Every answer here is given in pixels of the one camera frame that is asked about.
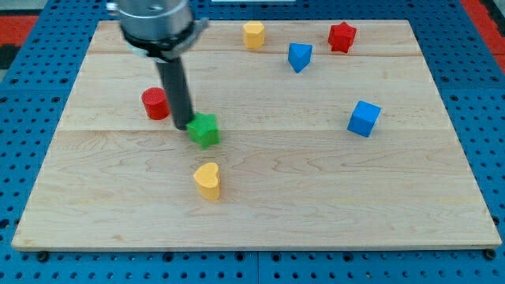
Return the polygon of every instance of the red cylinder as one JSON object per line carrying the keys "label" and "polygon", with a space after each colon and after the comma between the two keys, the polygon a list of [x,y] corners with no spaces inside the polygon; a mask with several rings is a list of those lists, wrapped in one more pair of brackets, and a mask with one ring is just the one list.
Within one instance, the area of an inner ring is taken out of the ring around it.
{"label": "red cylinder", "polygon": [[142,103],[150,119],[164,119],[170,114],[165,91],[162,88],[149,88],[142,94]]}

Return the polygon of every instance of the toy block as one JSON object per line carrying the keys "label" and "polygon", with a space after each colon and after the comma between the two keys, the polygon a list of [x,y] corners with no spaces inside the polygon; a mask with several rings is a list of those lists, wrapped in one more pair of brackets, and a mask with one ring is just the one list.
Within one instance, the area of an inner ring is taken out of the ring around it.
{"label": "toy block", "polygon": [[249,21],[242,26],[245,47],[258,49],[265,44],[265,27],[260,21]]}
{"label": "toy block", "polygon": [[379,117],[380,107],[359,101],[350,117],[347,130],[364,137],[370,136],[373,125]]}
{"label": "toy block", "polygon": [[206,200],[217,200],[221,195],[219,183],[219,166],[216,163],[206,163],[196,170],[193,178],[198,193]]}
{"label": "toy block", "polygon": [[294,72],[299,73],[309,63],[312,55],[312,45],[302,43],[290,43],[290,51],[287,60],[293,66]]}
{"label": "toy block", "polygon": [[331,51],[349,52],[349,48],[354,43],[357,29],[349,26],[346,22],[332,25],[328,43],[331,45]]}
{"label": "toy block", "polygon": [[164,119],[170,114],[165,91],[162,88],[149,88],[142,94],[142,103],[150,119]]}
{"label": "toy block", "polygon": [[196,113],[195,118],[186,125],[189,138],[197,142],[202,149],[219,143],[219,130],[215,114]]}

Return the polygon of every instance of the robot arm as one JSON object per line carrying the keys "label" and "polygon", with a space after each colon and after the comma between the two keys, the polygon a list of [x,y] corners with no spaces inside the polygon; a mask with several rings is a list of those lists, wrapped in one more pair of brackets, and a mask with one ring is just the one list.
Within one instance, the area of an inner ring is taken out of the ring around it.
{"label": "robot arm", "polygon": [[198,40],[208,19],[194,21],[189,0],[116,0],[107,9],[119,16],[133,53],[156,62],[174,124],[184,130],[194,114],[180,56]]}

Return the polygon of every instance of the blue pegboard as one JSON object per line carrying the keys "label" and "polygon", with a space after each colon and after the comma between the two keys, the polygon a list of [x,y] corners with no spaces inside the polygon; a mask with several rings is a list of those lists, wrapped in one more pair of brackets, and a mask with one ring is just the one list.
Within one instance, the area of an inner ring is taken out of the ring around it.
{"label": "blue pegboard", "polygon": [[[505,252],[22,253],[16,224],[99,20],[104,0],[49,0],[0,84],[0,283],[502,283]],[[211,6],[218,20],[407,19],[418,38],[493,219],[505,223],[505,79],[455,0],[297,0]]]}

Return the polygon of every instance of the yellow block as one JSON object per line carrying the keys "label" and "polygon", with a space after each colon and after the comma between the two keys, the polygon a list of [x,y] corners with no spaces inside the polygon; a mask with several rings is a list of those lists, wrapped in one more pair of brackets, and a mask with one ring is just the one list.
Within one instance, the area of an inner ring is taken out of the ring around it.
{"label": "yellow block", "polygon": [[200,195],[206,200],[217,200],[221,193],[219,188],[219,166],[216,163],[206,163],[193,175]]}
{"label": "yellow block", "polygon": [[258,49],[265,44],[265,27],[260,21],[249,21],[242,26],[244,44],[247,48]]}

